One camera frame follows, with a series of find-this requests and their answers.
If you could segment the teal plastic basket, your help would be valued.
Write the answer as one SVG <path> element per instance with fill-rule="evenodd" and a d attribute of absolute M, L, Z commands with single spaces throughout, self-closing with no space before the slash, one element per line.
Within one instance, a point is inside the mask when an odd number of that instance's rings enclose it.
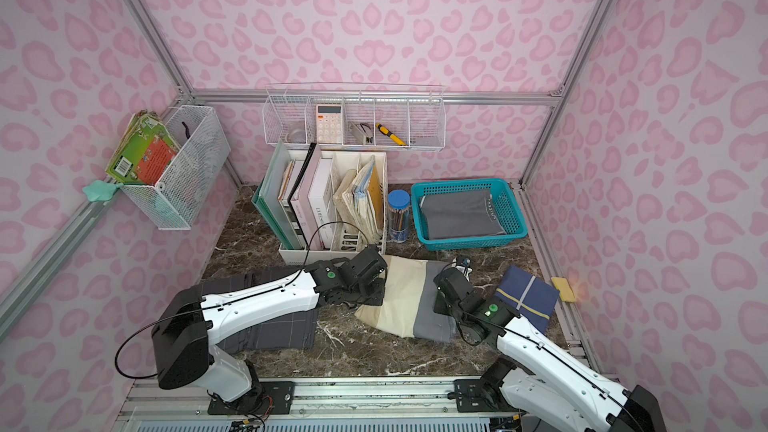
<path fill-rule="evenodd" d="M 426 224 L 419 207 L 425 195 L 477 189 L 490 190 L 496 214 L 505 229 L 504 235 L 451 240 L 428 240 L 425 237 Z M 528 234 L 525 219 L 512 189 L 502 179 L 483 178 L 417 183 L 411 187 L 411 204 L 417 236 L 430 251 L 499 247 L 524 238 Z"/>

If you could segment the grey pillowcase with label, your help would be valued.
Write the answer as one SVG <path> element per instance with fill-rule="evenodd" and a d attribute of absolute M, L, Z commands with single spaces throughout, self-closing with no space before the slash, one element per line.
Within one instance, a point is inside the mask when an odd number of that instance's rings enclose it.
<path fill-rule="evenodd" d="M 425 195 L 420 212 L 428 240 L 504 235 L 489 189 Z"/>

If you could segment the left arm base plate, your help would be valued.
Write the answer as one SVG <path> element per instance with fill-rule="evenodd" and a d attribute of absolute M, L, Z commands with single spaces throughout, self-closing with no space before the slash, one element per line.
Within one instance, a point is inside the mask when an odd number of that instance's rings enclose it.
<path fill-rule="evenodd" d="M 214 396 L 208 415 L 287 415 L 290 413 L 296 384 L 293 381 L 259 382 L 254 389 L 233 402 Z"/>

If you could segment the cream and grey pillowcase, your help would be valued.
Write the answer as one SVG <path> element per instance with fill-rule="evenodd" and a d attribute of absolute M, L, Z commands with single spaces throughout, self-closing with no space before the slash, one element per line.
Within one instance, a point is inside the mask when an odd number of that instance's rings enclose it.
<path fill-rule="evenodd" d="M 434 279 L 445 262 L 385 256 L 388 265 L 381 306 L 360 306 L 362 323 L 401 338 L 449 343 L 457 334 L 455 320 L 434 311 L 438 296 Z"/>

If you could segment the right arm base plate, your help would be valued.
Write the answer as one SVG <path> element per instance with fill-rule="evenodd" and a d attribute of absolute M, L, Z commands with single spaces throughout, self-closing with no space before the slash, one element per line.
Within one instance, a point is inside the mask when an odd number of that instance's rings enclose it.
<path fill-rule="evenodd" d="M 448 394 L 460 413 L 511 412 L 511 406 L 502 396 L 500 383 L 485 378 L 457 379 L 454 390 Z"/>

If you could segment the dark grey checked pillowcase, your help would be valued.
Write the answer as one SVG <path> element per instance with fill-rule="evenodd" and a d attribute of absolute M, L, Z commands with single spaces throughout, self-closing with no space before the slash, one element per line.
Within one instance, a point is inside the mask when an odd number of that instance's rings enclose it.
<path fill-rule="evenodd" d="M 209 278 L 200 283 L 202 295 L 239 291 L 287 277 L 294 267 L 251 268 L 244 274 Z M 243 329 L 218 343 L 218 347 L 235 355 L 243 351 L 309 349 L 314 345 L 318 311 L 296 312 Z"/>

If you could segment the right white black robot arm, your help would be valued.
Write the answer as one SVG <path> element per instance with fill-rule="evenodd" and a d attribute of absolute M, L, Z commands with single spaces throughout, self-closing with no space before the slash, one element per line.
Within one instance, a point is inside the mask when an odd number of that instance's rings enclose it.
<path fill-rule="evenodd" d="M 497 296 L 483 297 L 457 266 L 445 266 L 434 283 L 437 310 L 456 321 L 462 339 L 500 353 L 476 389 L 491 409 L 518 408 L 557 431 L 667 429 L 650 391 L 629 390 L 577 360 L 519 309 Z"/>

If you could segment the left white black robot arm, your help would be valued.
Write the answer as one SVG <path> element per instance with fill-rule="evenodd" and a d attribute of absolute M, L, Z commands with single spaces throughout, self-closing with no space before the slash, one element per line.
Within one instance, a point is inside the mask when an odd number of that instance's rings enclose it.
<path fill-rule="evenodd" d="M 379 305 L 387 271 L 377 247 L 367 246 L 352 258 L 304 265 L 284 278 L 238 291 L 203 294 L 192 287 L 177 293 L 151 331 L 159 388 L 198 387 L 233 412 L 257 413 L 267 394 L 255 366 L 225 352 L 220 342 L 318 306 Z"/>

